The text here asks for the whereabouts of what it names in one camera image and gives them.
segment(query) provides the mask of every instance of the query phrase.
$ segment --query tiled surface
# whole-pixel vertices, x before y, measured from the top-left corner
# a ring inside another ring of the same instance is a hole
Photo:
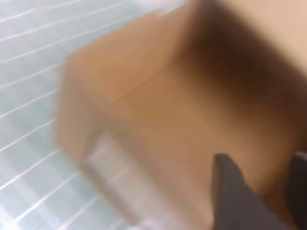
[[[123,230],[53,141],[61,64],[133,20],[128,0],[0,0],[0,229]]]

